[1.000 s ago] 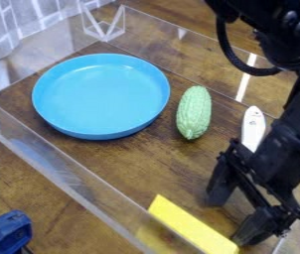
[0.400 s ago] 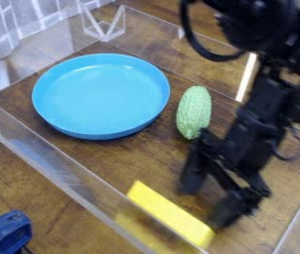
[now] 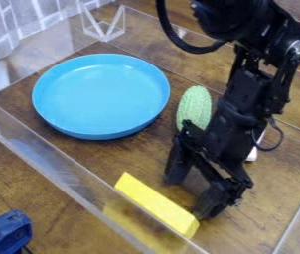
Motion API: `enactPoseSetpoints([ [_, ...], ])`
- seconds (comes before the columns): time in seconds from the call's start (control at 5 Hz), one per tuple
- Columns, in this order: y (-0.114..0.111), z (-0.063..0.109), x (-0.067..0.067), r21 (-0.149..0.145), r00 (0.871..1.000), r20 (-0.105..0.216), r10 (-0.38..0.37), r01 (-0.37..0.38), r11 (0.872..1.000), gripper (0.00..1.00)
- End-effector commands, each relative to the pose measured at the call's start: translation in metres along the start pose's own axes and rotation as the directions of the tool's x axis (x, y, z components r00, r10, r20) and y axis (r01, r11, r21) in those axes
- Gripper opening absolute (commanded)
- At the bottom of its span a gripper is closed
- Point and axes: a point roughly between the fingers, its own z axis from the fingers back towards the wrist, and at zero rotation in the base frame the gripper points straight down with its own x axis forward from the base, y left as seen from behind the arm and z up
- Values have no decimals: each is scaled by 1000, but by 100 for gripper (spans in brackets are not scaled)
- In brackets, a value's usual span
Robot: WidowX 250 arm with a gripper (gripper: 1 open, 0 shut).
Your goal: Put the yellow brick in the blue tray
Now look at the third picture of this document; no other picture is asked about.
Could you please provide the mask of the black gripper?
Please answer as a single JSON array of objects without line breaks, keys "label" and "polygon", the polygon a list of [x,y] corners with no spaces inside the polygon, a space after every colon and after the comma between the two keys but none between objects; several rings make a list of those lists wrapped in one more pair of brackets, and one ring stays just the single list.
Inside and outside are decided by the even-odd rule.
[{"label": "black gripper", "polygon": [[[165,168],[165,182],[179,185],[199,162],[193,154],[203,153],[203,167],[212,178],[193,208],[197,220],[215,218],[229,206],[239,206],[243,193],[254,186],[254,181],[243,167],[243,162],[255,146],[267,123],[262,121],[258,103],[221,98],[217,111],[212,113],[205,130],[191,120],[183,122]],[[220,165],[233,180],[217,181],[221,177],[211,162]]]}]

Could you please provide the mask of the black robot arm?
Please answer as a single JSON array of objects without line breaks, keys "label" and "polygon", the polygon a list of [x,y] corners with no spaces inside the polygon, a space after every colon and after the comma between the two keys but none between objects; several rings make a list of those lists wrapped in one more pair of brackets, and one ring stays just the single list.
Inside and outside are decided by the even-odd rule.
[{"label": "black robot arm", "polygon": [[240,203],[254,181],[243,162],[254,149],[264,150],[259,138],[275,127],[274,116],[290,102],[290,87],[300,64],[300,22],[275,0],[191,0],[212,45],[188,44],[172,27],[167,0],[156,0],[162,29],[175,45],[192,54],[205,54],[235,43],[236,58],[227,91],[205,128],[183,122],[169,155],[165,180],[184,181],[197,168],[211,186],[193,209],[197,219],[217,216]]}]

